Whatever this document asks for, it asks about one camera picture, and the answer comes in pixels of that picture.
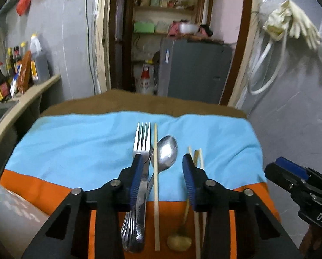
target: green container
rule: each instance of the green container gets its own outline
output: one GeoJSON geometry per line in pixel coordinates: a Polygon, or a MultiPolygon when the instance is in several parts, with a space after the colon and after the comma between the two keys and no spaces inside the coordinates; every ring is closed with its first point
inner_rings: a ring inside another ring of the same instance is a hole
{"type": "Polygon", "coordinates": [[[155,24],[146,22],[135,22],[133,32],[135,33],[154,33],[155,24]]]}

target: white hose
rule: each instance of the white hose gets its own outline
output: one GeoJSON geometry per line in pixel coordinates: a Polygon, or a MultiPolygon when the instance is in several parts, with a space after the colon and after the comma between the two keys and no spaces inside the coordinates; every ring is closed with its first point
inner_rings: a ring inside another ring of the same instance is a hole
{"type": "Polygon", "coordinates": [[[283,64],[284,58],[285,58],[285,51],[286,51],[286,44],[287,44],[287,35],[288,35],[288,26],[287,26],[287,28],[286,28],[286,30],[284,32],[284,36],[283,36],[283,39],[282,39],[281,56],[280,56],[280,60],[277,63],[277,66],[276,66],[276,69],[275,69],[274,74],[271,76],[271,78],[269,79],[269,81],[264,86],[262,86],[260,89],[252,90],[252,83],[254,82],[253,80],[254,80],[255,74],[257,73],[259,67],[261,66],[261,64],[265,60],[266,56],[268,55],[270,49],[272,48],[273,44],[275,43],[274,40],[270,37],[269,42],[268,42],[265,50],[263,51],[262,55],[260,56],[257,64],[253,68],[253,70],[251,72],[251,75],[249,77],[247,87],[248,87],[248,91],[249,91],[250,94],[252,94],[252,95],[258,95],[258,94],[264,92],[265,90],[267,90],[268,87],[270,87],[270,85],[276,79],[276,77],[277,77],[277,75],[278,75],[278,73],[279,73],[279,71],[281,69],[281,66],[283,64]]]}

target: refrigerator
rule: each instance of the refrigerator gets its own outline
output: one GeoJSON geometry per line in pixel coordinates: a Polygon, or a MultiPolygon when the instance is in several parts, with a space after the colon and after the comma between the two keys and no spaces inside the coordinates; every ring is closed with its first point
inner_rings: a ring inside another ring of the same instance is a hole
{"type": "Polygon", "coordinates": [[[157,95],[218,104],[232,54],[227,44],[163,39],[157,95]]]}

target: orange cloth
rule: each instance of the orange cloth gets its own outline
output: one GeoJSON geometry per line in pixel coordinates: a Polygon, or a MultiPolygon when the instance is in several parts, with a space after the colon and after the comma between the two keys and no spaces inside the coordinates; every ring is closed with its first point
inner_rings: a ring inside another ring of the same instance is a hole
{"type": "MultiPolygon", "coordinates": [[[[55,185],[36,177],[22,175],[5,169],[0,179],[0,184],[6,189],[20,195],[33,205],[50,215],[63,201],[70,192],[69,188],[55,185]]],[[[252,189],[260,199],[267,205],[275,217],[280,220],[273,201],[271,200],[266,183],[247,185],[236,189],[243,191],[246,188],[252,189]]],[[[186,202],[160,202],[160,252],[155,251],[154,244],[154,203],[148,202],[146,206],[146,227],[145,227],[145,249],[142,253],[132,254],[125,253],[126,259],[175,259],[187,258],[195,259],[194,246],[194,218],[193,211],[190,210],[186,223],[186,230],[193,239],[191,248],[182,253],[172,251],[167,246],[167,237],[173,233],[180,225],[183,219],[186,202]]],[[[90,222],[89,238],[89,259],[94,259],[94,237],[95,237],[95,216],[94,212],[90,222]]],[[[236,234],[234,213],[231,216],[231,259],[236,259],[236,234]]],[[[120,224],[124,220],[125,213],[119,213],[120,224]]]]}

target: silver screw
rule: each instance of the silver screw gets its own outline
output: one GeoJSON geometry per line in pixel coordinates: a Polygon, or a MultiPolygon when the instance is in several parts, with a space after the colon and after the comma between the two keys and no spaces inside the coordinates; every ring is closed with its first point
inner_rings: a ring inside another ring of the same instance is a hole
{"type": "Polygon", "coordinates": [[[82,192],[81,188],[74,188],[71,190],[72,195],[79,195],[82,192]]]}
{"type": "Polygon", "coordinates": [[[212,187],[216,185],[216,182],[212,179],[208,179],[207,181],[205,181],[205,185],[212,187]]]}
{"type": "Polygon", "coordinates": [[[247,196],[253,196],[253,191],[251,189],[244,190],[244,194],[247,196]]]}
{"type": "Polygon", "coordinates": [[[119,186],[121,184],[121,181],[119,179],[113,179],[110,182],[110,185],[112,185],[113,187],[119,186]]]}

